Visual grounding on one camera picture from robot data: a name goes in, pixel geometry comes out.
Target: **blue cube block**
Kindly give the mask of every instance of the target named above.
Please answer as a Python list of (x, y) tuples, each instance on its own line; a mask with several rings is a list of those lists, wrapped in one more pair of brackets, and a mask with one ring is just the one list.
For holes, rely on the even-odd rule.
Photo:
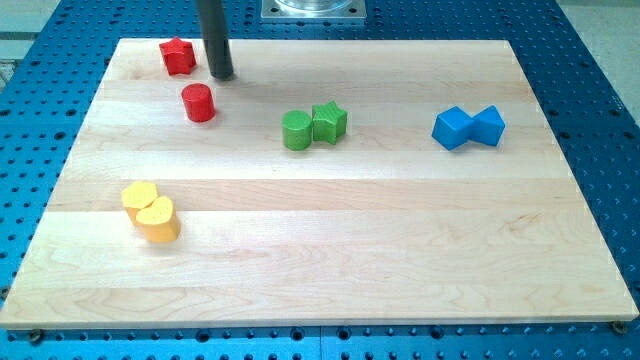
[(438, 115), (431, 136), (445, 149), (453, 150), (467, 142), (472, 127), (473, 119), (455, 106)]
[(498, 109), (491, 105), (473, 117), (470, 140), (496, 146), (500, 141), (505, 124)]

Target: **green block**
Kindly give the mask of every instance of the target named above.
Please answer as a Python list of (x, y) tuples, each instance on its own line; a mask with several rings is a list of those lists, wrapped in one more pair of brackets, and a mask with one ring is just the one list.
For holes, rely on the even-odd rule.
[(338, 138), (347, 132), (347, 112), (340, 109), (335, 101), (313, 105), (312, 109), (313, 140), (335, 145)]
[(288, 149), (304, 150), (311, 145), (311, 117), (304, 111), (292, 110), (282, 117), (282, 142)]

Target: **wooden table surface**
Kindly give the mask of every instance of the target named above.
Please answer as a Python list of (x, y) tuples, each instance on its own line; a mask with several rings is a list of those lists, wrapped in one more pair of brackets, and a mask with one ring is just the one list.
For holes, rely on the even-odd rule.
[[(522, 70), (503, 41), (234, 40), (214, 82), (199, 41), (118, 45), (0, 324), (163, 328), (630, 320), (638, 315)], [(180, 91), (214, 91), (215, 121)], [(282, 115), (335, 100), (337, 145), (284, 148)], [(498, 148), (453, 152), (437, 113), (495, 104)], [(182, 223), (147, 242), (120, 192), (158, 184)]]

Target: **red star block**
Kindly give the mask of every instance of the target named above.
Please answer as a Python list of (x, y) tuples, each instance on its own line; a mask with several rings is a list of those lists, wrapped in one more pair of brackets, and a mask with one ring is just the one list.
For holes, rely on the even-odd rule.
[(169, 75), (191, 74), (191, 68), (196, 66), (193, 46), (177, 36), (169, 42), (160, 44), (160, 52)]

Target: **blue perforated table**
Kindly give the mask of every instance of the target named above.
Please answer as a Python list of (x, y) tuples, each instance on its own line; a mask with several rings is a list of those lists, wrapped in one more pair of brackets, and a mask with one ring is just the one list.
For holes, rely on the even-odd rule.
[[(636, 301), (640, 131), (553, 1), (368, 1), (364, 26), (263, 24), (227, 1), (230, 35), (506, 39)], [(63, 0), (0, 95), (0, 286), (10, 286), (121, 37), (197, 37), (192, 1)], [(633, 359), (640, 323), (0, 331), (0, 359)]]

